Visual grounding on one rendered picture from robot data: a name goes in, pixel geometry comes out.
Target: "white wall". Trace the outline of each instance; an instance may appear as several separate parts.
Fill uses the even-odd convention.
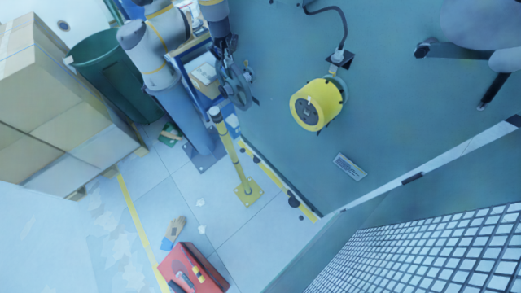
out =
[[[84,38],[109,28],[113,20],[103,0],[0,0],[0,22],[5,24],[34,11],[69,48]],[[58,21],[71,26],[69,32],[58,29]]]
[[[1,292],[98,292],[79,211],[0,181]]]

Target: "yellow post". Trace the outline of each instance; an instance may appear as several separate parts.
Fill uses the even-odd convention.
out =
[[[244,175],[243,166],[241,166],[239,158],[237,157],[237,152],[235,151],[234,143],[232,142],[230,134],[228,133],[228,129],[226,128],[221,109],[219,109],[217,106],[211,107],[208,113],[212,117],[213,123],[217,127],[217,131],[219,132],[222,143],[224,144],[226,151],[228,151],[228,155],[230,156],[231,161],[235,166],[235,171],[237,171],[237,175],[239,175],[241,180],[241,185],[237,186],[237,188],[234,189],[234,192],[241,199],[246,208],[249,208],[252,203],[258,200],[260,196],[264,194],[264,191],[255,183],[251,177],[247,179]]]

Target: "green trash bin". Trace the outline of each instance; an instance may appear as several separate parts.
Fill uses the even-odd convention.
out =
[[[96,33],[75,45],[67,56],[82,76],[133,122],[150,124],[163,109],[141,90],[141,73],[116,39],[118,28]]]

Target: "grid tile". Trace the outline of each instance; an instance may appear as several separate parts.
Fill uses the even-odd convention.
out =
[[[358,230],[305,293],[521,293],[521,203]]]

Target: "black cable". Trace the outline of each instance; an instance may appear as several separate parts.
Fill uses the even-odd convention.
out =
[[[348,37],[348,21],[345,19],[345,15],[344,15],[344,12],[342,11],[342,9],[340,9],[339,7],[336,7],[336,6],[330,6],[330,7],[324,7],[317,11],[308,11],[306,6],[303,6],[303,8],[304,8],[304,13],[306,15],[316,15],[320,12],[331,11],[331,10],[335,10],[339,13],[340,18],[342,19],[342,24],[344,25],[344,37],[342,38],[342,41],[340,42],[340,45],[339,45],[339,50],[342,50],[344,48],[345,39]]]

